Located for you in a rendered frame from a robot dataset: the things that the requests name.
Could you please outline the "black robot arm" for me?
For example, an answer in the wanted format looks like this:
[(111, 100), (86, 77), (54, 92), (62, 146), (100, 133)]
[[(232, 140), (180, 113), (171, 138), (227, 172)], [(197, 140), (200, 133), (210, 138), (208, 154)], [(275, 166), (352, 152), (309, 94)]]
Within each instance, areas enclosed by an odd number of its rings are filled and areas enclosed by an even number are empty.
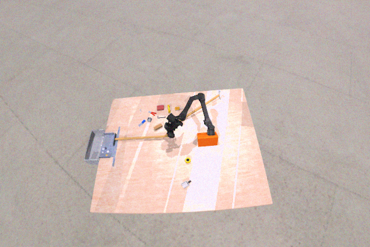
[[(211, 119), (209, 118), (209, 115), (208, 115), (208, 110), (206, 108), (206, 104), (205, 104), (205, 95), (204, 93), (198, 93), (197, 95), (194, 95), (192, 97), (189, 98), (185, 108), (183, 109), (183, 111), (180, 113), (180, 115), (178, 116), (174, 116), (172, 113), (170, 115), (168, 115), (168, 117), (166, 118), (168, 121), (170, 122), (173, 122), (173, 126), (174, 127), (178, 127), (178, 126), (181, 126), (183, 125), (183, 123), (181, 121), (184, 121), (186, 119), (186, 116), (187, 116), (187, 112), (192, 104), (192, 102), (194, 100), (199, 100), (200, 103), (201, 103), (201, 106), (202, 106), (202, 110), (203, 110), (203, 115), (205, 117), (205, 120), (203, 121), (204, 122), (204, 125), (207, 126), (208, 130), (207, 130), (207, 134), (208, 136), (214, 136), (215, 134), (215, 126), (213, 125)], [(181, 121), (180, 121), (181, 120)], [(167, 123), (165, 122), (164, 124), (164, 128), (165, 130), (171, 130), (172, 128), (172, 123)]]

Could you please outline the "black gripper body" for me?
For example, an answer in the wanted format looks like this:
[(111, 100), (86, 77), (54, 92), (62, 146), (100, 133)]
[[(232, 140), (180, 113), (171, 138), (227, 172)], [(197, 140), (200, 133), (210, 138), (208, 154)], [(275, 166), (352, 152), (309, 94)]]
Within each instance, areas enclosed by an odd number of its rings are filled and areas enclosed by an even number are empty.
[(171, 128), (171, 130), (168, 133), (168, 137), (173, 139), (175, 137), (174, 131), (177, 128), (173, 126), (173, 122), (171, 122), (171, 123), (172, 123), (172, 128)]

